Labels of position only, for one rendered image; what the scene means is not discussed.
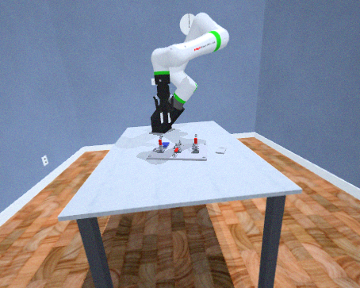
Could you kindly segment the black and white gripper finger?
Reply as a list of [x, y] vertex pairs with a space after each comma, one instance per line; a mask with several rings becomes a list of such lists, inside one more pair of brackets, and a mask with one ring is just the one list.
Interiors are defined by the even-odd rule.
[[163, 123], [163, 101], [162, 101], [162, 95], [160, 95], [160, 104], [158, 104], [158, 97], [157, 95], [153, 97], [155, 100], [155, 107], [156, 107], [156, 111], [159, 112], [160, 117], [161, 117], [161, 123]]
[[172, 94], [170, 95], [170, 98], [171, 98], [171, 100], [170, 100], [170, 105], [169, 105], [169, 101], [168, 101], [166, 95], [164, 95], [164, 98], [165, 98], [165, 102], [166, 102], [166, 104], [167, 104], [168, 121], [169, 121], [169, 123], [170, 123], [170, 117], [171, 117], [170, 112], [172, 112], [172, 111], [174, 110], [174, 95], [172, 95]]

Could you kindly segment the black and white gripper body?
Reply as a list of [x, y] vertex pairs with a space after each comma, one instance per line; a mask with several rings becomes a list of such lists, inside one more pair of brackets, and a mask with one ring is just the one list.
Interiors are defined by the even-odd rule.
[[[166, 92], [165, 92], [166, 91]], [[165, 101], [164, 95], [167, 96], [167, 99], [170, 97], [170, 89], [169, 85], [165, 86], [157, 86], [157, 97], [160, 99], [160, 95], [162, 95], [162, 101]]]

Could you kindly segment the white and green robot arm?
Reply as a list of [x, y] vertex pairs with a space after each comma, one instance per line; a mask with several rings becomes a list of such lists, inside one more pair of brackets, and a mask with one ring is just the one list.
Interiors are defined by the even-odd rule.
[[174, 108], [181, 110], [184, 103], [197, 89], [197, 84], [184, 72], [189, 60], [224, 48], [228, 40], [229, 35], [225, 29], [206, 13], [199, 13], [193, 19], [183, 44], [174, 44], [153, 51], [151, 62], [155, 85], [165, 86], [172, 82], [177, 87], [172, 94], [174, 95]]

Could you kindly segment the grey toggle clamp with red handle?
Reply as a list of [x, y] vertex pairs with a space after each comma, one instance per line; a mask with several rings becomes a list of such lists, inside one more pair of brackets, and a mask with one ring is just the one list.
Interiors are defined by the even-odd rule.
[[[197, 145], [197, 146], [196, 146]], [[195, 148], [197, 147], [197, 148]], [[194, 148], [193, 148], [193, 153], [199, 153], [199, 147], [197, 144], [197, 138], [194, 138]]]

